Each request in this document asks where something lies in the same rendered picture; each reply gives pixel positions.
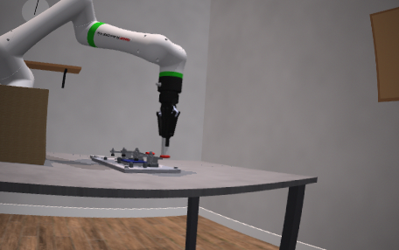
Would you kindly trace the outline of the blue rectangular plate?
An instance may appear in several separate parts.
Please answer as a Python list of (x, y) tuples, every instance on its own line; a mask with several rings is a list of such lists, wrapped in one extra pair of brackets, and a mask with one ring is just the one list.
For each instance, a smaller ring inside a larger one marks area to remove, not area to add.
[(133, 166), (144, 166), (144, 163), (147, 163), (148, 164), (148, 162), (143, 162), (143, 161), (141, 161), (141, 160), (138, 160), (138, 161), (134, 161), (134, 160), (127, 160), (127, 159), (121, 159), (121, 163), (122, 164), (125, 164), (125, 165), (130, 165), (130, 162), (132, 162), (133, 163)]

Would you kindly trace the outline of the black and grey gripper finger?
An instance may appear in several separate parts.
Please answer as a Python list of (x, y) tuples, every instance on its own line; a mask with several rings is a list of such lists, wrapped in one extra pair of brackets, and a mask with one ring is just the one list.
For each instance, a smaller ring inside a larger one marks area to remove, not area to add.
[[(175, 108), (175, 106), (174, 106), (173, 110), (172, 110), (173, 112), (171, 113), (171, 119), (170, 119), (169, 117), (167, 117), (168, 108), (164, 109), (165, 124), (164, 124), (164, 136), (162, 136), (163, 137), (162, 156), (169, 156), (170, 138), (172, 136), (174, 136), (177, 120), (178, 120), (178, 117), (180, 115), (180, 111), (178, 111)], [(169, 125), (169, 127), (168, 127), (168, 125)]]
[[(157, 123), (158, 123), (158, 133), (161, 136), (164, 136), (164, 131), (165, 131), (165, 109), (161, 108), (159, 112), (157, 112)], [(162, 129), (162, 131), (161, 131)], [(162, 155), (162, 150), (163, 150), (163, 138), (162, 138), (162, 145), (161, 145), (161, 155)]]

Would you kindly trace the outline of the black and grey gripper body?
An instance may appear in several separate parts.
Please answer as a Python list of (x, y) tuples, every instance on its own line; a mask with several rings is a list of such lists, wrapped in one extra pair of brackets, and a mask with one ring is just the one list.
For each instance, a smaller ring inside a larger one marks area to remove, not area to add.
[(160, 110), (161, 108), (168, 108), (167, 117), (171, 117), (174, 106), (177, 108), (176, 104), (179, 103), (179, 94), (169, 92), (160, 93), (159, 102), (161, 103)]

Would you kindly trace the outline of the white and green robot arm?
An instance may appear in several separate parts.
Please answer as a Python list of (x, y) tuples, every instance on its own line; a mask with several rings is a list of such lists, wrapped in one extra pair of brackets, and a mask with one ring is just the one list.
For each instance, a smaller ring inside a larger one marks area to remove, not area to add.
[(160, 93), (181, 93), (185, 50), (163, 35), (126, 31), (97, 22), (92, 0), (60, 0), (0, 36), (1, 85), (33, 87), (34, 76), (23, 60), (24, 54), (42, 38), (70, 21), (80, 44), (126, 52), (157, 64), (157, 90)]

